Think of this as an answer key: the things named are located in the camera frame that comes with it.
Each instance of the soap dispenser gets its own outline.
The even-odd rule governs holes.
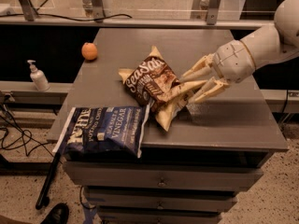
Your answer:
[[[46,79],[45,74],[41,70],[38,70],[36,68],[36,66],[34,65],[36,61],[28,60],[27,62],[30,64],[30,78],[32,79],[32,81],[34,81],[36,88],[39,91],[46,91],[50,87],[50,84]]]

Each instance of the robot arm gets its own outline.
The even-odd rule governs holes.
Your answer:
[[[183,74],[181,82],[208,75],[214,69],[220,78],[210,79],[190,103],[201,103],[225,91],[231,83],[251,76],[255,70],[299,56],[299,0],[285,0],[277,9],[274,25],[266,25],[241,40],[233,40],[200,59]]]

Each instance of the table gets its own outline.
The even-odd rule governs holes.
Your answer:
[[[137,105],[119,68],[136,68],[155,45],[178,77],[199,58],[232,40],[230,31],[100,29],[99,56],[85,62],[48,139],[57,141],[73,106]],[[169,132],[145,127],[142,157],[72,156],[64,169],[104,221],[218,223],[263,175],[262,165],[287,145],[253,77],[201,105],[188,105]]]

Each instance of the drawer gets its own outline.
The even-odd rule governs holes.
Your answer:
[[[248,190],[262,175],[260,169],[117,164],[67,161],[64,169],[82,186]]]
[[[232,194],[196,190],[84,187],[84,196],[93,205],[215,213],[227,212],[236,204]]]
[[[137,224],[216,224],[221,215],[213,213],[152,211],[131,208],[98,208],[98,215],[104,223]]]

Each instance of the concrete floor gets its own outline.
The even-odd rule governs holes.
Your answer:
[[[50,13],[68,16],[82,15],[81,0],[53,0],[42,11],[50,8]],[[16,113],[16,120],[28,128],[39,142],[46,142],[49,125],[55,119],[53,114]],[[264,166],[264,176],[248,192],[240,193],[238,203],[226,214],[220,224],[296,224],[299,223],[299,123],[290,121],[284,127],[289,151],[275,154]],[[20,137],[14,128],[9,128],[6,144]],[[34,147],[35,142],[28,144]],[[55,144],[47,145],[52,150]],[[9,161],[51,161],[52,157],[43,147],[25,157],[24,149],[0,150]],[[79,186],[76,186],[59,164],[49,197],[50,204],[39,211],[36,201],[45,176],[1,176],[0,177],[0,215],[21,221],[40,223],[50,209],[57,203],[67,203],[70,208],[68,223],[83,223],[85,216],[79,201]],[[100,223],[95,217],[93,223]]]

